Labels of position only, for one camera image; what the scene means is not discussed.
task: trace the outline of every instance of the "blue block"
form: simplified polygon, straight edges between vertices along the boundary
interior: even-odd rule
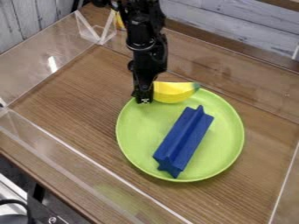
[[[157,169],[169,172],[175,178],[192,158],[212,120],[213,117],[204,113],[203,106],[197,109],[185,108],[153,154]]]

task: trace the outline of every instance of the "wooden table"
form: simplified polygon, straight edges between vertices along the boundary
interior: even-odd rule
[[[107,13],[91,5],[83,10],[91,23]],[[119,197],[127,196],[121,203],[144,223],[183,223],[152,199],[193,223],[267,223],[299,139],[299,76],[196,38],[165,32],[172,73],[160,75],[160,80],[200,81],[231,103],[245,126],[244,150],[227,171],[204,181],[175,184],[149,177],[127,161],[115,134],[132,91],[121,33],[107,47],[91,47],[10,108],[151,198],[141,194],[137,199],[61,144],[35,143],[56,164],[44,163],[2,134],[1,153],[95,223],[135,221],[95,197],[93,191],[109,195],[111,186]],[[28,128],[23,135],[33,132]],[[105,188],[101,181],[111,185]]]

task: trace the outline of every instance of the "white wood paneling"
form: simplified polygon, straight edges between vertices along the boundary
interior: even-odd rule
[[[201,8],[299,34],[299,12],[255,0],[203,0]]]
[[[56,0],[59,18],[64,18],[71,13],[73,0]]]
[[[299,35],[169,0],[161,1],[161,8],[168,18],[193,25],[208,32],[287,57],[293,54]]]
[[[0,0],[0,52],[23,41],[10,1]]]
[[[40,29],[35,0],[12,0],[23,38],[28,39]]]
[[[44,29],[53,24],[57,19],[57,9],[55,0],[35,0],[37,7],[37,16],[40,27]]]

